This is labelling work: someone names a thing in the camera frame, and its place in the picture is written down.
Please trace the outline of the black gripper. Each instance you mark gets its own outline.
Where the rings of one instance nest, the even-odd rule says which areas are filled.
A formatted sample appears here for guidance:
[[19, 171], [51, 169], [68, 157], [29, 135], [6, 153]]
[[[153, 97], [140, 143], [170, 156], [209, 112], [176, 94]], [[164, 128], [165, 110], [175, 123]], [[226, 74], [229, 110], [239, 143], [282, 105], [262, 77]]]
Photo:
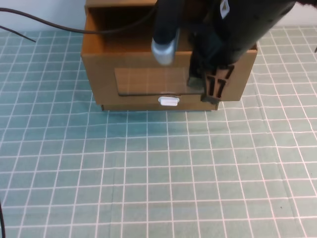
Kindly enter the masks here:
[[218, 104], [234, 64], [272, 26], [272, 7], [261, 0], [208, 0], [193, 36], [187, 86], [204, 89], [201, 101]]

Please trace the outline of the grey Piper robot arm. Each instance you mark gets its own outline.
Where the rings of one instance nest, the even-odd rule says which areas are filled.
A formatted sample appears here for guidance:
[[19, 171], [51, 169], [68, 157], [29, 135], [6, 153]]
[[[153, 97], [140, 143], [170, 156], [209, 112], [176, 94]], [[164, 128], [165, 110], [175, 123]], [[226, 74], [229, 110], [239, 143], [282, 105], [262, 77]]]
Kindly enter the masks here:
[[209, 0], [200, 23], [187, 25], [193, 52], [188, 86], [217, 104], [235, 63], [295, 5], [294, 0]]

